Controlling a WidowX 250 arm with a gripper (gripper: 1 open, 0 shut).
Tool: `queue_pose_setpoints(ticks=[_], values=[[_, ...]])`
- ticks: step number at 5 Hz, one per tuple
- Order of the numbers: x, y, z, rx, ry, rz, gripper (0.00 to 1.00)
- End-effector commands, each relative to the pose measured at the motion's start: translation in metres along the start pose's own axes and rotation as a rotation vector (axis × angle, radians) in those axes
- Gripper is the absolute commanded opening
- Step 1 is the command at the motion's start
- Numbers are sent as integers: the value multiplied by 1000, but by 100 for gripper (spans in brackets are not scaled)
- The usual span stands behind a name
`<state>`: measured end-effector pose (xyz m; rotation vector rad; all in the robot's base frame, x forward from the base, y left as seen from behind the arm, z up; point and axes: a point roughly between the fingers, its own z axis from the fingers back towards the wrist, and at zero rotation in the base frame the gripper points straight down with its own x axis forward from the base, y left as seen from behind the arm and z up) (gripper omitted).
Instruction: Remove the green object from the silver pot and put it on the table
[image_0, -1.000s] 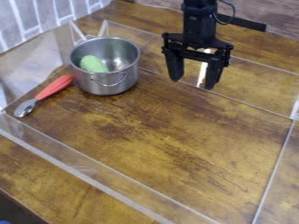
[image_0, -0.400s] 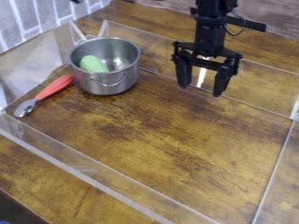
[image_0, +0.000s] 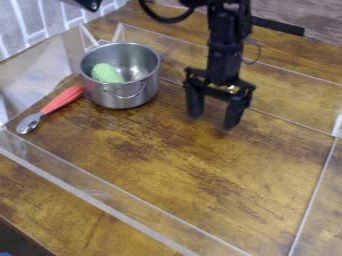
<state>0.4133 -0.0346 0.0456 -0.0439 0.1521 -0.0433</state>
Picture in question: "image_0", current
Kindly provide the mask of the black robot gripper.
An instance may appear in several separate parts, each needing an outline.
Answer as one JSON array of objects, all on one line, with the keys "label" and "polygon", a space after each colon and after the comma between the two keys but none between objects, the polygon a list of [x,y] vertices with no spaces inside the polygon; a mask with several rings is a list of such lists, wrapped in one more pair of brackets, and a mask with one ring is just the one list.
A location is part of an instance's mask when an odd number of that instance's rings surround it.
[{"label": "black robot gripper", "polygon": [[256,85],[240,77],[244,43],[209,44],[206,69],[186,68],[185,90],[188,112],[198,118],[205,112],[205,96],[228,101],[224,127],[233,129],[241,122],[252,101]]}]

